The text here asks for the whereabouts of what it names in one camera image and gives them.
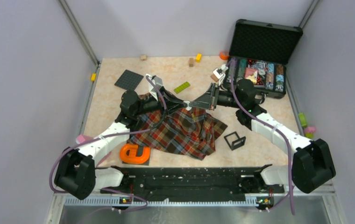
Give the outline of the plaid flannel shirt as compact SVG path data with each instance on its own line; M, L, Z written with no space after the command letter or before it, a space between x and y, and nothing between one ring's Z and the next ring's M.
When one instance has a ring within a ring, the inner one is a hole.
M226 129L227 124L204 109L181 109L167 115L158 128L130 136L127 143L203 160L216 151L215 141Z

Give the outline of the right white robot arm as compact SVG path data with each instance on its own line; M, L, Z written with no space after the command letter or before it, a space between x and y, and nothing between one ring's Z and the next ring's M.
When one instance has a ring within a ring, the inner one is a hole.
M189 107L213 110L218 105L237 108L240 124L265 137L288 155L288 165L266 166L253 180L254 188L266 192L272 185L295 186L311 193L336 176L329 145L322 139L312 140L290 130L256 102L251 81L241 79L231 91L220 91L211 84L206 93L188 103Z

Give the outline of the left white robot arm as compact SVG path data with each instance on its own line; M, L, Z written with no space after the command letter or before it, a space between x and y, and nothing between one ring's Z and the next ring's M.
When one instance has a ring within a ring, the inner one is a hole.
M118 193L129 188L129 180L116 168L98 168L100 161L131 135L156 129L158 121L142 129L138 116L160 111L169 115L189 107L189 101L180 100L164 90L152 89L148 99L141 99L132 90L121 97L121 112L115 122L95 138L66 148L54 163L50 173L50 187L57 193L69 193L77 199L87 198L93 191L112 187Z

